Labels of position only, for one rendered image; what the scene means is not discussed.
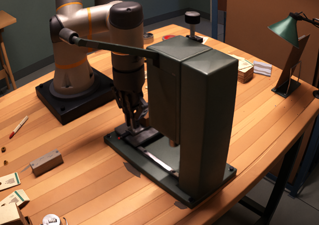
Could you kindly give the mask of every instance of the tiled floor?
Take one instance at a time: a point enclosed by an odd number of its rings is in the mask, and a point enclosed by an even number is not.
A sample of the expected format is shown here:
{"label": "tiled floor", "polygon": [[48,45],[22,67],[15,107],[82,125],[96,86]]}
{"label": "tiled floor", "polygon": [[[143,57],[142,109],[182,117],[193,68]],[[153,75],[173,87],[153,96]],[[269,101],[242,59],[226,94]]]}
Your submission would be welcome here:
{"label": "tiled floor", "polygon": [[[170,24],[177,24],[188,28],[188,24],[184,22],[184,16],[168,19],[152,25],[145,26],[144,31],[151,31]],[[223,26],[218,25],[218,40],[223,41]],[[196,26],[196,31],[207,36],[211,36],[211,23],[206,19],[201,19],[201,23]],[[54,70],[54,64],[48,65],[18,81],[17,87],[21,87],[51,71]],[[1,89],[0,97],[8,94],[11,90],[6,87]],[[268,198],[271,194],[273,183],[266,179],[260,181],[247,196],[255,200],[259,204],[266,206]],[[253,225],[259,216],[246,209],[240,204],[236,204],[224,216],[222,216],[214,225]],[[288,197],[288,193],[284,192],[280,203],[275,211],[271,225],[319,225],[319,166],[310,175],[305,182],[296,199]]]}

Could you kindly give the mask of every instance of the wooden stool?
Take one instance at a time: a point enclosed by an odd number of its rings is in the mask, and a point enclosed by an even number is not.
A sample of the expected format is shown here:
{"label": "wooden stool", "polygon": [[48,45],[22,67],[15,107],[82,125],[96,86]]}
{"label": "wooden stool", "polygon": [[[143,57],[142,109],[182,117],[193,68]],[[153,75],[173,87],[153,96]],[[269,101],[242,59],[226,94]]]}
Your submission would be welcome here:
{"label": "wooden stool", "polygon": [[11,71],[11,67],[9,64],[9,59],[6,54],[3,38],[2,38],[2,32],[4,31],[4,28],[8,25],[11,25],[13,23],[16,23],[16,18],[9,15],[8,13],[5,13],[3,10],[0,10],[0,64],[2,67],[2,70],[0,70],[0,79],[5,79],[5,83],[8,89],[10,89],[9,79],[10,77],[13,89],[16,90],[16,85],[14,81],[14,77]]}

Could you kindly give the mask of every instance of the wooden tabletop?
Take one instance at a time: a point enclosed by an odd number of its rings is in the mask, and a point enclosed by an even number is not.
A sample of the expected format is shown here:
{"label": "wooden tabletop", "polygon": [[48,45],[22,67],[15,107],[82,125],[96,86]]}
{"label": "wooden tabletop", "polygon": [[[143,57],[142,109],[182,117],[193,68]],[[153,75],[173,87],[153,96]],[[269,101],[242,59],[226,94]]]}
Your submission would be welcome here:
{"label": "wooden tabletop", "polygon": [[0,10],[0,29],[14,23],[16,23],[16,18],[4,12],[3,10]]}
{"label": "wooden tabletop", "polygon": [[[152,33],[157,43],[164,35],[185,36],[189,30],[169,25]],[[212,38],[206,45],[251,62],[262,61]],[[112,77],[110,52],[88,57],[94,68]],[[21,185],[0,192],[0,200],[24,189],[31,201],[22,213],[35,225],[47,214],[65,217],[70,225],[210,225],[267,174],[319,113],[319,100],[312,95],[315,88],[303,81],[287,99],[271,91],[281,74],[274,66],[271,77],[254,74],[246,84],[238,82],[227,159],[237,175],[201,205],[182,210],[174,205],[175,198],[143,174],[138,178],[128,172],[125,160],[104,143],[103,136],[124,123],[115,101],[64,126],[55,119],[35,94],[35,86],[53,74],[0,98],[0,147],[6,146],[0,154],[0,176],[19,172],[21,179]],[[29,120],[9,140],[26,115]],[[31,168],[21,172],[53,149],[61,152],[63,164],[38,178]]]}

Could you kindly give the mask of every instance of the arbor press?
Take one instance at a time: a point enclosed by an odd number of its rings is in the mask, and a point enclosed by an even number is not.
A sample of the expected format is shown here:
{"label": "arbor press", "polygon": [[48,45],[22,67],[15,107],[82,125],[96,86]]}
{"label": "arbor press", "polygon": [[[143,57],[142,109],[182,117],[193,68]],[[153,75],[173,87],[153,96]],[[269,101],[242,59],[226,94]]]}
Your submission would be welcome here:
{"label": "arbor press", "polygon": [[[147,50],[159,54],[158,59],[147,59],[150,126],[123,109],[126,124],[104,141],[192,209],[237,171],[226,160],[238,60],[182,36]],[[120,108],[128,108],[125,98],[123,92],[117,94]]]}

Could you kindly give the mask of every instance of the red-tipped marker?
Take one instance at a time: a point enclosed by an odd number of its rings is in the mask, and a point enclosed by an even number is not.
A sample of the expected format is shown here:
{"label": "red-tipped marker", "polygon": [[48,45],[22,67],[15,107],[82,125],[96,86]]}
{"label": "red-tipped marker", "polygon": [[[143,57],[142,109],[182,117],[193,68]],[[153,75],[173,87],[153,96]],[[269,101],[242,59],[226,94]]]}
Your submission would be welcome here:
{"label": "red-tipped marker", "polygon": [[14,135],[15,135],[15,133],[19,130],[19,128],[21,128],[21,126],[28,120],[28,116],[26,116],[22,121],[21,121],[21,123],[19,123],[18,124],[18,126],[14,129],[14,131],[10,134],[10,136],[9,136],[9,139],[11,139]]}

